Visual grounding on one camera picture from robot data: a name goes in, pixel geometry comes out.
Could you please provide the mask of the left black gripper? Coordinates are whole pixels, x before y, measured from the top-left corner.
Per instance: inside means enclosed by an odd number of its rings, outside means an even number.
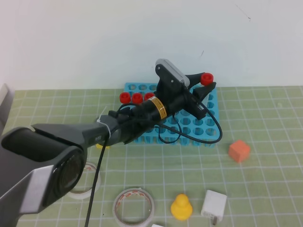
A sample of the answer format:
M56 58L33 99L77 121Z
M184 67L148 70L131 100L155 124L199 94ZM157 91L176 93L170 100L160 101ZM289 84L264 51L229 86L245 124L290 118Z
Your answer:
M215 89L216 82L202 86L200 83L204 74L202 72L186 75L189 79L189 86L186 87L162 65L156 65L155 72L159 76L155 96L164 104L170 115L183 109L197 119L203 119L206 116L202 103L208 103L209 95Z

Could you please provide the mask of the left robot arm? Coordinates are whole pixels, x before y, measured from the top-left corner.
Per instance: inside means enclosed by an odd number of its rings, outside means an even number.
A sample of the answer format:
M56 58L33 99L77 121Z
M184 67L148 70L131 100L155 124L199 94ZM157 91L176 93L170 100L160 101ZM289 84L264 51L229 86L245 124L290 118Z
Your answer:
M210 73L184 75L157 63L153 96L122 102L116 111L88 124L37 123L0 138L0 224L15 227L25 214L37 214L70 192L80 180L89 147L128 144L185 110L198 120L211 115L203 104L215 89Z

